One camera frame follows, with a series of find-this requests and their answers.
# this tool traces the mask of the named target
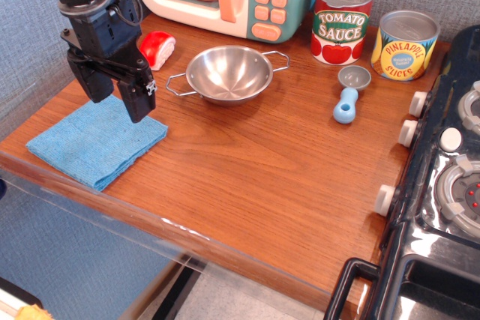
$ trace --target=pineapple slices can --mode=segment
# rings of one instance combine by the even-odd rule
[[[380,19],[372,68],[392,80],[419,78],[428,67],[440,33],[432,17],[414,10],[396,10]]]

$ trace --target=blue spoon handle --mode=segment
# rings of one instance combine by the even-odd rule
[[[354,88],[345,88],[340,94],[340,101],[333,109],[333,117],[341,124],[349,124],[355,119],[355,103],[359,92]]]

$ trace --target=blue towel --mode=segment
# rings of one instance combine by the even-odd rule
[[[80,183],[102,191],[167,135],[150,117],[132,123],[125,105],[110,95],[88,102],[32,139],[28,150]]]

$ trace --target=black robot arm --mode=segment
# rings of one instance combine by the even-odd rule
[[[98,103],[112,94],[115,79],[130,119],[141,121],[155,108],[157,88],[137,47],[141,19],[133,1],[59,0],[58,8],[72,25],[61,37],[69,45],[68,64],[85,93]]]

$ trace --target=wooden countertop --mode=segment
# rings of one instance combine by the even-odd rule
[[[355,64],[372,73],[372,82],[360,93],[354,122],[342,125],[332,117],[340,67],[311,55],[311,19],[291,40],[272,45],[150,15],[144,34],[162,30],[177,41],[154,72],[159,89],[151,117],[169,126],[167,137],[102,193],[71,181],[25,145],[86,103],[75,81],[0,144],[0,166],[324,310],[348,258],[379,261],[385,219],[373,210],[377,192],[400,179],[409,153],[397,143],[401,125],[412,118],[414,92],[431,88],[449,45],[436,45],[425,76],[394,82],[370,66],[370,28]],[[183,73],[196,54],[228,44],[286,53],[290,69],[237,107],[165,90],[168,77]],[[281,57],[269,58],[274,68],[283,66]],[[172,87],[188,90],[184,78]]]

